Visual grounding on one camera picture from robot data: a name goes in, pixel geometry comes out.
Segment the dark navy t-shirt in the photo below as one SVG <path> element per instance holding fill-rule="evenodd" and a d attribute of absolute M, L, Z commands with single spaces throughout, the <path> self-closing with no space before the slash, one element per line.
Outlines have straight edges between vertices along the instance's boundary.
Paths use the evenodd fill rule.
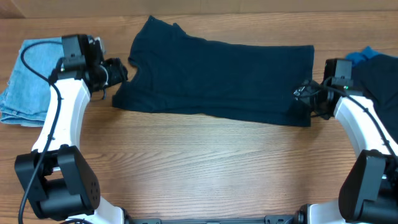
<path fill-rule="evenodd" d="M 310 126 L 310 110 L 293 91 L 312 78 L 311 45 L 228 44 L 149 17 L 128 60 L 137 72 L 113 96 L 115 108 Z"/>

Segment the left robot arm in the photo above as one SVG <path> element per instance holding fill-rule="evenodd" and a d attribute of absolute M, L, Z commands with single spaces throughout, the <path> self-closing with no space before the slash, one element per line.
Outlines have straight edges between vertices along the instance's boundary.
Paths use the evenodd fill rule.
<path fill-rule="evenodd" d="M 31 152 L 16 157 L 14 169 L 24 189 L 17 220 L 23 223 L 29 204 L 39 219 L 61 223 L 132 223 L 128 212 L 101 195 L 97 176 L 80 152 L 85 109 L 97 91 L 127 81 L 119 58 L 104 59 L 99 37 L 64 35 L 63 56 L 48 77 L 25 60 L 23 65 L 48 83 L 50 103 L 41 133 Z"/>

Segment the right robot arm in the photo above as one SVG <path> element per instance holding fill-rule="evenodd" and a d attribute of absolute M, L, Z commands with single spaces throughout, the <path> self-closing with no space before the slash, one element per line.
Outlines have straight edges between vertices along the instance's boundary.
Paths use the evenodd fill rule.
<path fill-rule="evenodd" d="M 397 223 L 397 143 L 354 86 L 352 62 L 328 59 L 323 81 L 304 81 L 294 97 L 315 116 L 341 123 L 356 162 L 337 200 L 302 206 L 292 223 Z"/>

